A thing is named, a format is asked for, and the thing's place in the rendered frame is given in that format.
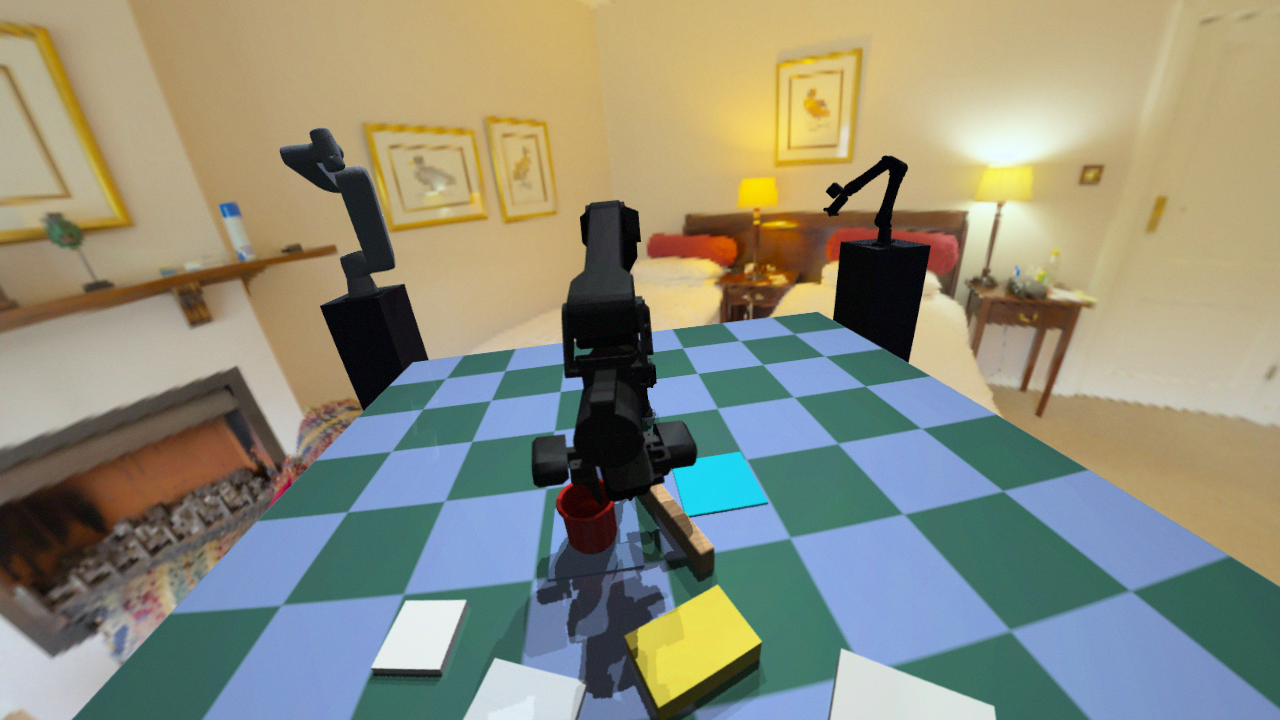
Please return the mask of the yellow rectangular block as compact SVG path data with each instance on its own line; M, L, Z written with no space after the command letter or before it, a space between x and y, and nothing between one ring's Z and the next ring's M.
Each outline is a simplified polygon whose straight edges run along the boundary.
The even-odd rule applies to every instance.
M669 719L762 656L762 641L719 585L625 635L659 720Z

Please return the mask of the long wooden beam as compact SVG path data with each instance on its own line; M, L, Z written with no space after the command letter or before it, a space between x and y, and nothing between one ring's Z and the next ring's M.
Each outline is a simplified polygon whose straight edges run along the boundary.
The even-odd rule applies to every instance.
M652 486L643 497L700 574L716 568L716 547L662 484Z

